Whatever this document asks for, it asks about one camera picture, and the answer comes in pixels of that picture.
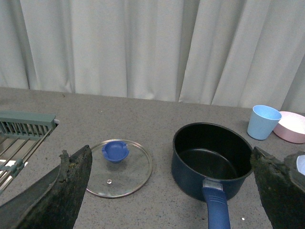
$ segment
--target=white curtain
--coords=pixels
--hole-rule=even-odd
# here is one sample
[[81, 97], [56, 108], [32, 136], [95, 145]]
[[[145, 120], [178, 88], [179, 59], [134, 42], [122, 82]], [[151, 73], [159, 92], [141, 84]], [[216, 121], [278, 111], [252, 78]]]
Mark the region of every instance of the white curtain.
[[0, 86], [305, 113], [305, 1], [2, 0]]

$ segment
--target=white object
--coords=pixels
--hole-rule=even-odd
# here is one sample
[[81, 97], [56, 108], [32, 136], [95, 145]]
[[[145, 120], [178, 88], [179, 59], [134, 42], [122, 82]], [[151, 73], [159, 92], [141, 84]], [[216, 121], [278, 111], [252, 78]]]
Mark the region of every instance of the white object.
[[297, 170], [305, 176], [305, 155], [300, 155], [296, 159]]
[[292, 143], [305, 143], [305, 117], [288, 111], [280, 111], [282, 119], [274, 128], [280, 138]]

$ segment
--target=blue lid knob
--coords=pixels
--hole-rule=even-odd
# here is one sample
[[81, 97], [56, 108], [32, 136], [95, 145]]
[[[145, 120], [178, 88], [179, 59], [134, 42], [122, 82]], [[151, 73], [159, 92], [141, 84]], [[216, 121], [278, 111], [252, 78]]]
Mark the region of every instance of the blue lid knob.
[[102, 148], [102, 153], [106, 160], [112, 163], [120, 163], [128, 156], [129, 150], [125, 142], [113, 141], [104, 145]]

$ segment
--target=blue handle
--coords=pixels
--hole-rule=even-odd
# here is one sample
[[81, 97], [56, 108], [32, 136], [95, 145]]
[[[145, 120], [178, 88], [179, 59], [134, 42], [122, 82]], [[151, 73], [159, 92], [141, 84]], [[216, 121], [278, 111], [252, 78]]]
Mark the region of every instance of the blue handle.
[[229, 210], [224, 191], [203, 187], [202, 193], [208, 206], [209, 229], [230, 229]]

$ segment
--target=saucepan handle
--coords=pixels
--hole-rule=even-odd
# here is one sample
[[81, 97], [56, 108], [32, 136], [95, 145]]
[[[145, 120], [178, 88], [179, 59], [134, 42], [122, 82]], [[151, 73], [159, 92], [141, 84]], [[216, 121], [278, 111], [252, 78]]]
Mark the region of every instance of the saucepan handle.
[[203, 181], [202, 193], [208, 206], [209, 229], [230, 229], [229, 210], [227, 198], [222, 185]]

